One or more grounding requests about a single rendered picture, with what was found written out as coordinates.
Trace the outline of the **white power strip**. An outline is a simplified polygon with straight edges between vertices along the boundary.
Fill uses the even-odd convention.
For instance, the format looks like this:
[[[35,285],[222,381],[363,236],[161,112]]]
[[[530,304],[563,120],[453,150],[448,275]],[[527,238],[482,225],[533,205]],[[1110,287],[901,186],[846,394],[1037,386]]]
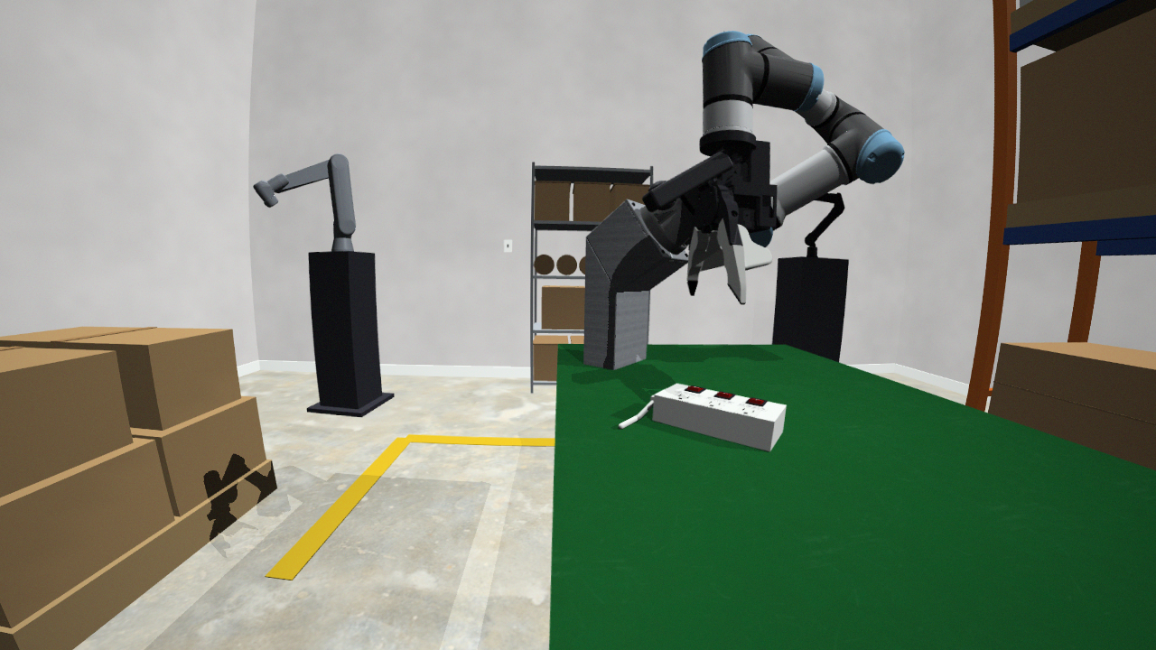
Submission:
[[[675,424],[686,431],[705,433],[716,440],[736,441],[765,451],[772,450],[779,440],[786,414],[785,404],[676,384],[651,396],[651,402],[618,428],[636,423],[652,407],[654,423]]]

